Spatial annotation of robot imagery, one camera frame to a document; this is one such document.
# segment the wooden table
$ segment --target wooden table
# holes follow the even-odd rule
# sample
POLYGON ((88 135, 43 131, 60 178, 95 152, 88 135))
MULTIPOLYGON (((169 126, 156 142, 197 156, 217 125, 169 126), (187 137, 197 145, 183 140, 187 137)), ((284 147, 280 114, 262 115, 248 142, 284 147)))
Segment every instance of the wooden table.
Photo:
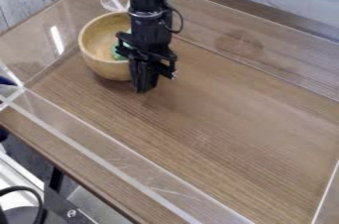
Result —
MULTIPOLYGON (((252 222, 311 223, 339 153, 339 45, 208 0, 172 4, 185 17, 172 43, 180 76, 144 95, 81 59, 77 34, 104 13, 97 0, 63 0, 3 35, 1 60, 31 91, 252 222)), ((0 123, 136 222, 187 223, 16 109, 0 123)), ((107 158, 112 143, 67 124, 107 158)))

